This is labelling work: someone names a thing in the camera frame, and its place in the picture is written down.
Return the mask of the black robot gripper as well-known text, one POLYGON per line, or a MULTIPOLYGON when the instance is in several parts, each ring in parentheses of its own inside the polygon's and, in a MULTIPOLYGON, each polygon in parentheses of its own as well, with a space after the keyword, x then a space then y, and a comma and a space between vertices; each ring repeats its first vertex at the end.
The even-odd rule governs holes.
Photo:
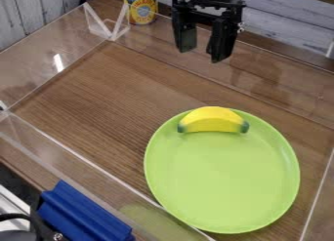
POLYGON ((210 55, 212 63, 226 59, 232 54, 239 30, 236 23, 241 22, 245 6, 243 0, 172 0, 172 29, 178 52, 188 52, 196 47, 194 24, 212 22, 205 52, 210 55), (196 7, 222 9, 222 12, 210 15, 196 7))

